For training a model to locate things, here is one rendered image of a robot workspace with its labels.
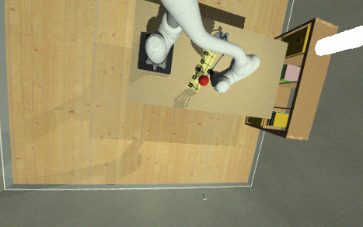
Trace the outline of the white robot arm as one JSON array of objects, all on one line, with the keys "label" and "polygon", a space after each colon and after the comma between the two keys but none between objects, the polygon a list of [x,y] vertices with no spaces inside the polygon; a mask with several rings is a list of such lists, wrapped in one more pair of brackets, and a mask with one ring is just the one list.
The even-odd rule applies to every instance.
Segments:
[{"label": "white robot arm", "polygon": [[210,76],[212,87],[219,93],[226,92],[233,83],[244,79],[259,67],[260,59],[257,55],[245,54],[239,45],[213,36],[206,31],[202,23],[198,0],[160,1],[167,10],[163,14],[158,29],[145,41],[148,55],[146,64],[153,65],[153,70],[156,70],[157,66],[166,68],[169,49],[182,31],[198,47],[233,57],[229,68],[222,72],[213,72]]}]

